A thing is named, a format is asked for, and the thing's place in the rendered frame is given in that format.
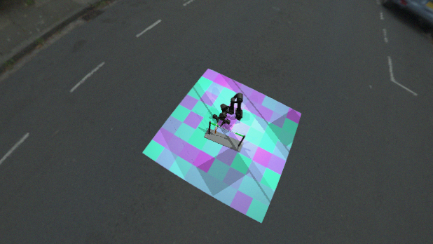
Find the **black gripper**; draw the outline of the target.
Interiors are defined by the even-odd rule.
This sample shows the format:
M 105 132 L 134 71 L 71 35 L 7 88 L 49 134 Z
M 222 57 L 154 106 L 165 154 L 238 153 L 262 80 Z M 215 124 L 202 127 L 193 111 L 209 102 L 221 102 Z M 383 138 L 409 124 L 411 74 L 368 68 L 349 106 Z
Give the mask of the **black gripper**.
M 217 116 L 216 114 L 213 114 L 212 118 L 216 119 L 216 123 L 218 123 L 218 122 L 219 122 L 219 119 L 223 121 L 223 122 L 222 122 L 222 124 L 220 125 L 220 127 L 221 127 L 221 126 L 222 126 L 223 124 L 226 124 L 226 123 L 227 123 L 227 124 L 229 125 L 229 124 L 230 124 L 230 122 L 231 122 L 231 121 L 230 121 L 230 120 L 228 120 L 228 119 L 227 119 L 227 120 L 225 120 L 225 119 L 224 119 L 223 117 L 221 117 L 221 116 L 220 116 L 220 117 L 218 117 L 218 116 Z

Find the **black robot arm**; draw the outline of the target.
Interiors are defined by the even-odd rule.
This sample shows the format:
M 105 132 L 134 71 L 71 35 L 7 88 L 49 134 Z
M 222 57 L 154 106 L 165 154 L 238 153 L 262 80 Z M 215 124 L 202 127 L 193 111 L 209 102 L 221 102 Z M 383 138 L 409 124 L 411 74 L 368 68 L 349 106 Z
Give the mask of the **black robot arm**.
M 237 98 L 237 101 L 235 101 L 235 99 Z M 231 105 L 227 106 L 225 104 L 221 104 L 221 110 L 222 112 L 225 112 L 226 114 L 230 114 L 233 115 L 234 114 L 234 110 L 235 110 L 235 114 L 236 114 L 236 119 L 237 120 L 241 120 L 241 118 L 243 117 L 243 110 L 241 109 L 241 104 L 243 102 L 243 93 L 237 93 L 235 94 L 232 98 L 231 98 Z M 238 107 L 234 108 L 234 104 L 237 103 Z M 223 117 L 224 119 L 227 117 L 227 115 L 224 115 L 222 113 L 220 113 L 219 117 Z

